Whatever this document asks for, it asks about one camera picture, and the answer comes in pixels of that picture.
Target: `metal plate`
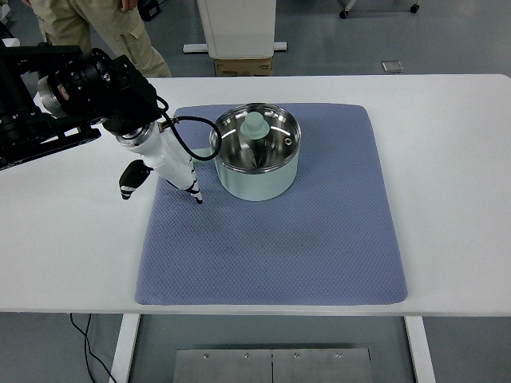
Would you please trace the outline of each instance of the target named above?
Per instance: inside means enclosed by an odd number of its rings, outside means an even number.
[[[178,350],[174,383],[271,383],[270,349]]]
[[[274,383],[372,383],[368,349],[275,349]]]
[[[174,383],[373,383],[368,349],[178,350]]]
[[[385,73],[403,73],[403,69],[400,61],[382,61],[383,70]]]

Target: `table leg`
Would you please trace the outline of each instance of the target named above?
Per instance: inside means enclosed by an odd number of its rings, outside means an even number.
[[[430,347],[428,346],[422,317],[405,317],[405,324],[416,382],[435,383]]]
[[[140,314],[124,314],[122,316],[121,329],[119,330],[119,338],[117,339],[117,347],[111,370],[112,376],[115,377],[117,383],[128,383],[140,319]]]

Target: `cardboard box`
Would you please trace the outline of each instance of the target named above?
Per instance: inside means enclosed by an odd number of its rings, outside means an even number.
[[[214,62],[217,77],[271,76],[273,57],[216,58]]]

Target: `person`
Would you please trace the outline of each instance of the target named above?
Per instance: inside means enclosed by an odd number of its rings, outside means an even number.
[[[22,0],[39,20],[43,38],[51,45],[92,49],[92,26],[117,55],[125,54],[145,77],[171,77],[163,57],[151,46],[138,0]]]

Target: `robotic arm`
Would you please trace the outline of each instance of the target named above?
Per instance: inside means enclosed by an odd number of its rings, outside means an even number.
[[[21,78],[35,71],[42,103],[52,115],[35,105]],[[208,157],[195,155],[174,123],[198,117],[171,119],[167,109],[126,56],[112,60],[99,49],[83,55],[72,46],[6,48],[0,42],[0,170],[96,140],[101,133],[92,125],[102,122],[120,144],[144,158],[133,161],[120,179],[124,199],[155,170],[202,203],[192,157],[210,160],[220,144]],[[157,122],[161,117],[164,123]],[[211,121],[199,120],[221,140]]]

